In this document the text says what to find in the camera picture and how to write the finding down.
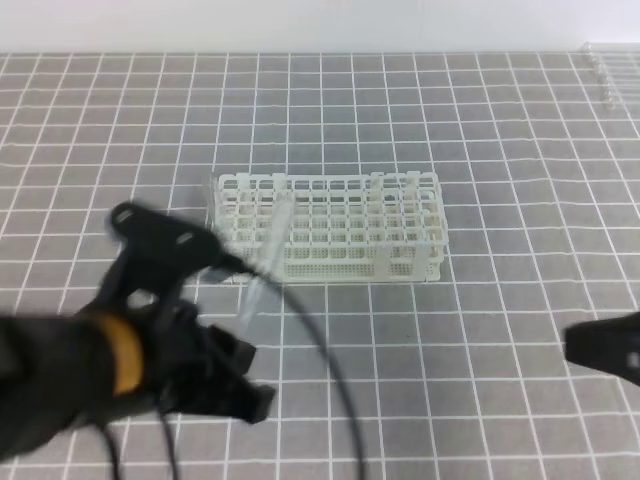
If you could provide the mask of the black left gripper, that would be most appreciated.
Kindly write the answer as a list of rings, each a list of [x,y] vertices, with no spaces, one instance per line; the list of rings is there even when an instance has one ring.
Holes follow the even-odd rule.
[[[180,300],[144,329],[144,381],[136,393],[161,413],[264,421],[276,391],[250,381],[257,348],[213,324]]]

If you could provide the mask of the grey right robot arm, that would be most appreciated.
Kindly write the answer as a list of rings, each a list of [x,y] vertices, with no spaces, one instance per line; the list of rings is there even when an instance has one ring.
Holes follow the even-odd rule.
[[[569,363],[639,385],[639,313],[584,321],[563,330]]]

